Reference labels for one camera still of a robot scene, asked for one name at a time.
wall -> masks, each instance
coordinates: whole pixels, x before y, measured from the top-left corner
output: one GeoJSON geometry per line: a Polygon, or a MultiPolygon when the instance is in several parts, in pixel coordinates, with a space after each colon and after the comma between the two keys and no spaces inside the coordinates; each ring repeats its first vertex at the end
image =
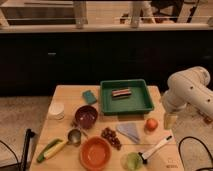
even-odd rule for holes
{"type": "Polygon", "coordinates": [[[164,91],[178,70],[200,65],[212,75],[212,39],[202,30],[0,34],[0,95],[133,78],[164,91]]]}

brown bowl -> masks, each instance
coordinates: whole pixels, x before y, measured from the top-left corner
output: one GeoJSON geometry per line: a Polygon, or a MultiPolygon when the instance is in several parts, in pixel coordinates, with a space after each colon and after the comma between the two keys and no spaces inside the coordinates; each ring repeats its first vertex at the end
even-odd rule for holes
{"type": "Polygon", "coordinates": [[[75,113],[76,123],[83,129],[90,129],[98,117],[97,110],[90,106],[82,106],[75,113]]]}
{"type": "Polygon", "coordinates": [[[82,144],[80,161],[89,171],[103,170],[109,162],[110,157],[110,145],[101,137],[92,137],[82,144]]]}

grapes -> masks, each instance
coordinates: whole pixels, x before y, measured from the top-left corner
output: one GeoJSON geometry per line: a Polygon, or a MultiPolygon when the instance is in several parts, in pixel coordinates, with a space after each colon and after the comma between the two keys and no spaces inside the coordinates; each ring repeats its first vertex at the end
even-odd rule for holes
{"type": "Polygon", "coordinates": [[[101,137],[105,138],[111,144],[111,146],[117,150],[121,149],[122,145],[120,140],[116,137],[116,132],[111,130],[109,127],[102,130],[101,137]]]}

napkin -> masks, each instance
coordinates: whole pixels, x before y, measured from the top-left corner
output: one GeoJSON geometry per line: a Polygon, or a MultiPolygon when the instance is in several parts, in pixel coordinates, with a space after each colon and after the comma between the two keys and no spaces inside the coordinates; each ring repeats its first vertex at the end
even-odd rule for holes
{"type": "Polygon", "coordinates": [[[134,143],[139,144],[140,138],[135,123],[123,123],[116,125],[116,130],[121,134],[127,136],[134,143]]]}

black cable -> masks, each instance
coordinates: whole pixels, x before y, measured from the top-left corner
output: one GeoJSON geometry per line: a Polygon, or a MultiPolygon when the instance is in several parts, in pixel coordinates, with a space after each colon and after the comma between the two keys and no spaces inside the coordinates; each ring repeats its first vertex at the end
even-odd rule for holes
{"type": "MultiPolygon", "coordinates": [[[[183,163],[183,159],[182,159],[182,155],[181,155],[181,145],[182,145],[183,141],[186,140],[186,139],[195,139],[195,140],[197,140],[198,142],[200,142],[200,143],[204,146],[204,148],[206,149],[206,151],[207,151],[207,153],[208,153],[208,155],[209,155],[209,158],[210,158],[210,160],[211,160],[211,163],[212,163],[212,165],[213,165],[213,156],[212,156],[211,152],[209,151],[209,149],[207,148],[207,146],[206,146],[201,140],[199,140],[199,139],[196,138],[196,137],[192,137],[192,136],[184,137],[184,138],[180,141],[180,143],[179,143],[179,145],[178,145],[178,151],[179,151],[179,154],[180,154],[180,158],[181,158],[182,163],[183,163]]],[[[202,170],[213,171],[213,167],[204,167],[204,168],[197,169],[196,171],[202,171],[202,170]]]]}
{"type": "Polygon", "coordinates": [[[16,156],[16,153],[5,142],[3,142],[2,140],[0,140],[0,143],[5,145],[5,147],[7,147],[7,149],[9,149],[11,153],[13,153],[13,155],[14,155],[14,157],[16,159],[16,162],[17,162],[18,170],[21,171],[20,166],[19,166],[19,162],[18,162],[18,157],[16,156]]]}

